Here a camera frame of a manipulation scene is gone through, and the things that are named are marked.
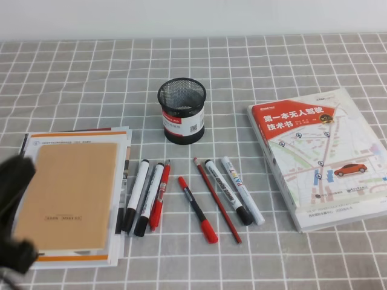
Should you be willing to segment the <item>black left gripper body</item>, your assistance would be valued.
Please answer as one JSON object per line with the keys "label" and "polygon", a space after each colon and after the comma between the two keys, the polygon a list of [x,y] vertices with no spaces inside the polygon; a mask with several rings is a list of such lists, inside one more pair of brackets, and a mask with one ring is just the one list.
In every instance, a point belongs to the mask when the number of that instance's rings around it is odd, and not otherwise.
{"label": "black left gripper body", "polygon": [[5,269],[25,274],[38,257],[33,243],[11,237],[16,212],[36,170],[31,158],[14,155],[1,163],[1,281],[10,289],[19,289]]}

